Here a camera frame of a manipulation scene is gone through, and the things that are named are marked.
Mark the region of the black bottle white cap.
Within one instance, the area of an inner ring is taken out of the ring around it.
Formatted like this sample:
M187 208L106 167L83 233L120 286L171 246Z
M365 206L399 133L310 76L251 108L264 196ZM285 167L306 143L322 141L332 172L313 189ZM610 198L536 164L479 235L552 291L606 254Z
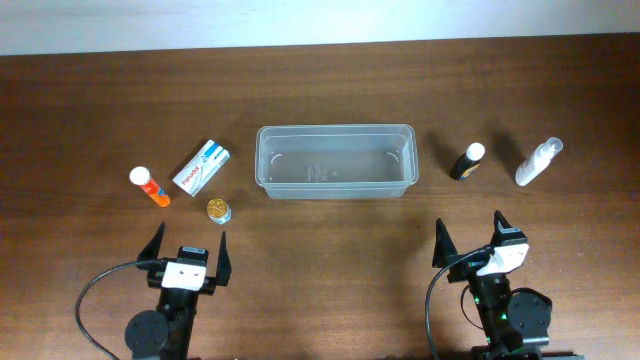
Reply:
M483 144L479 142L470 144L452 166L449 176L458 181L466 179L479 166L485 152Z

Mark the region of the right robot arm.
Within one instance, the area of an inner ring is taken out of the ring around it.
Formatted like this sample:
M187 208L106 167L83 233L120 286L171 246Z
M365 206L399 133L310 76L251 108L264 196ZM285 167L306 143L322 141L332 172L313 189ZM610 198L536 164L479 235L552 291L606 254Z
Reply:
M487 344L471 350L473 359L540 359L550 342L552 301L531 289L512 289L507 275L523 265L528 239L494 212L494 233L489 244L460 254L441 219L436 221L432 266L439 272L430 282L425 313L436 282L442 275L450 283L466 282L474 299Z

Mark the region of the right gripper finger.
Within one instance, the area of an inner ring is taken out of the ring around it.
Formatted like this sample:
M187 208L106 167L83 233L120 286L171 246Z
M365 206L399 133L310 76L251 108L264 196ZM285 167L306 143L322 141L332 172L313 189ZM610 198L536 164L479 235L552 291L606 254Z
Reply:
M506 220L504 215L496 210L494 212L494 233L500 235L515 235L521 233L521 229L518 227L513 227Z
M459 259L458 251L441 218L436 220L436 239L432 259L433 268L445 268Z

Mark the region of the small gold-lid jar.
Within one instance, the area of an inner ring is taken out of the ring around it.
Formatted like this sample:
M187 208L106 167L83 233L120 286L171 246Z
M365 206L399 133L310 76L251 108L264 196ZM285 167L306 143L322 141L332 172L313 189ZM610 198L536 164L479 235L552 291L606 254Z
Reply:
M231 220L232 212L228 203L223 199L211 199L207 204L207 215L217 224L225 224Z

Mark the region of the orange tube white cap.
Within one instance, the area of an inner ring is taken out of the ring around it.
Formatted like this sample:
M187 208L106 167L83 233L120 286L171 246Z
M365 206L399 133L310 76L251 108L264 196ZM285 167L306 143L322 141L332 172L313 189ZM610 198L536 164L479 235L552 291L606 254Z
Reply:
M140 187L158 206L166 208L171 199L164 189L152 178L150 171L143 166L133 168L129 180Z

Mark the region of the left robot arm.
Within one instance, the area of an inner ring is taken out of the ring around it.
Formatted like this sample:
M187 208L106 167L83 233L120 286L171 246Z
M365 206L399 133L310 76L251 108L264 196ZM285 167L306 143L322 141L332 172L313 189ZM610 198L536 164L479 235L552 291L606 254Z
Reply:
M182 246L175 258L158 256L164 230L160 225L137 257L137 268L147 273L147 285L158 289L160 296L155 309L136 314L127 324L125 343L134 359L186 359L199 297L226 286L232 272L225 235L215 274L208 276L206 249Z

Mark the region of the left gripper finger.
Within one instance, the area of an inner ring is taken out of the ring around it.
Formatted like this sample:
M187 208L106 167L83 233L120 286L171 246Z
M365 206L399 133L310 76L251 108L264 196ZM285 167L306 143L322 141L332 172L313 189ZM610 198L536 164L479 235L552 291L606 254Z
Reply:
M226 233L222 232L218 260L216 264L215 285L227 286L231 277L232 266L227 249Z
M137 268L139 270L157 270L162 261L158 258L162 239L165 231L165 223L162 222L147 245L141 250L137 257Z

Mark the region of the white spray bottle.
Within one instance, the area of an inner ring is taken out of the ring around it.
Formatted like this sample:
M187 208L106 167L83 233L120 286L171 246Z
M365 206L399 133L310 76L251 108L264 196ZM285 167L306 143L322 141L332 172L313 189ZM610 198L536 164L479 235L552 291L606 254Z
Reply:
M563 149L563 142L551 137L540 144L531 156L516 170L515 182L519 186L528 185L551 163L552 159Z

